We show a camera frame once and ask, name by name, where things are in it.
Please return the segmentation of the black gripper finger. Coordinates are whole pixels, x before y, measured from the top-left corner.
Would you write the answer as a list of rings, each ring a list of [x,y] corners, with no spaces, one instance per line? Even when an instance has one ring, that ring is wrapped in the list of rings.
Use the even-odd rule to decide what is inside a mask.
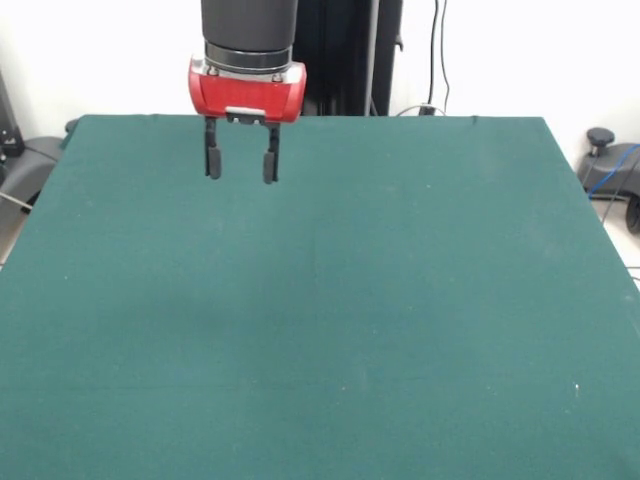
[[[263,157],[263,181],[272,184],[278,181],[278,163],[280,146],[280,125],[268,124],[268,147]]]
[[[221,151],[217,143],[216,126],[215,117],[205,118],[205,175],[211,179],[219,179],[222,172]]]

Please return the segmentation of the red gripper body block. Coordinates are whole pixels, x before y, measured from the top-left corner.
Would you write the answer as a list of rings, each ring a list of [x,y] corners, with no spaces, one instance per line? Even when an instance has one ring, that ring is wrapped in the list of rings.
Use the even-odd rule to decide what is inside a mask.
[[[277,73],[241,74],[221,70],[202,58],[190,61],[188,85],[195,111],[207,117],[256,117],[266,123],[293,123],[301,113],[306,66],[291,63]]]

